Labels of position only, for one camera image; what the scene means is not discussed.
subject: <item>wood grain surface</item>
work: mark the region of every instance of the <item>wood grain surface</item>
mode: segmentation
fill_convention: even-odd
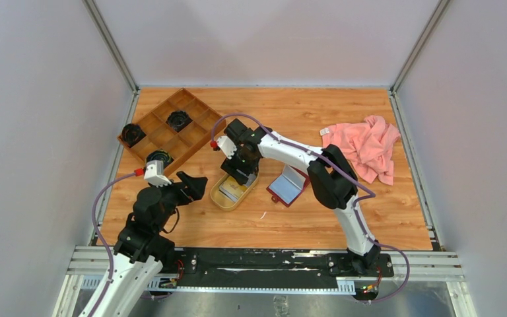
[[[140,118],[175,91],[176,88],[144,88],[133,119]],[[267,127],[307,145],[321,146],[319,130],[324,127],[340,122],[361,122],[372,114],[395,124],[385,89],[190,88],[189,91],[220,114],[250,114]],[[247,119],[242,121],[255,128]],[[180,223],[167,235],[176,246],[347,247],[333,211],[318,203],[311,186],[289,208],[271,201],[266,187],[281,173],[281,162],[261,160],[259,182],[248,197],[233,211],[219,209],[211,201],[209,192],[224,175],[220,169],[223,159],[221,152],[212,151],[206,144],[180,167],[179,170],[190,176],[206,176],[209,181],[201,201],[180,208]],[[366,222],[381,243],[406,250],[430,250],[430,239],[401,141],[395,144],[393,161],[393,186],[378,180],[367,184],[377,197],[361,203]],[[137,160],[124,151],[118,176],[139,167]],[[108,243],[116,242],[137,193],[145,186],[147,183],[141,177],[114,186],[102,225]],[[166,226],[171,228],[174,221],[172,217]]]

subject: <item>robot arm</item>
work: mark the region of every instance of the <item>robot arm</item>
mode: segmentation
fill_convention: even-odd
[[[380,254],[380,248],[372,243],[374,235],[366,225],[362,213],[359,212],[359,215],[361,215],[365,230],[361,228],[355,215],[355,208],[360,208],[353,205],[358,197],[358,189],[336,171],[328,172],[326,163],[312,154],[317,153],[327,157],[356,180],[356,174],[339,148],[335,145],[324,149],[304,145],[272,131],[272,134],[277,137],[275,139],[260,127],[252,131],[238,119],[232,121],[224,133],[226,135],[217,140],[219,149],[226,155],[226,160],[221,168],[233,176],[238,183],[245,183],[249,174],[257,173],[261,158],[279,160],[304,172],[310,177],[316,199],[322,205],[333,210],[347,237],[347,250],[351,257],[350,263],[344,265],[347,267],[346,269],[354,268],[364,274],[365,269],[376,261]],[[283,141],[299,145],[307,149],[308,152],[291,145],[285,145]]]
[[[114,246],[113,262],[80,317],[128,316],[151,279],[174,262],[174,243],[160,232],[178,206],[203,197],[207,178],[177,172],[182,182],[173,182],[163,172],[160,161],[147,163],[145,180],[151,186],[137,194]]]

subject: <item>pink cloth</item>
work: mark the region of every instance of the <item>pink cloth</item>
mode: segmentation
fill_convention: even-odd
[[[334,144],[351,162],[356,173],[369,183],[376,177],[393,185],[393,144],[401,137],[392,124],[381,116],[368,116],[364,123],[338,123],[327,127],[323,147]]]

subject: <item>gray wall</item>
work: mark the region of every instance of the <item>gray wall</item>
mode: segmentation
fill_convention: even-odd
[[[478,315],[507,316],[507,1],[452,2],[401,107]]]
[[[97,0],[141,85],[390,85],[438,0]]]
[[[49,316],[129,89],[82,1],[0,0],[0,316]]]

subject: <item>wooden tray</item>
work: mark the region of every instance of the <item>wooden tray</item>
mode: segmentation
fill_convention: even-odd
[[[174,131],[166,123],[168,116],[176,110],[187,112],[193,120],[180,132]],[[164,174],[168,176],[210,140],[211,129],[220,117],[222,116],[206,103],[182,88],[134,122],[146,134],[142,140],[132,147],[123,141],[121,135],[118,135],[118,141],[143,166],[153,151],[162,149],[170,153],[174,161],[164,169]],[[216,133],[225,127],[226,121],[223,120]]]

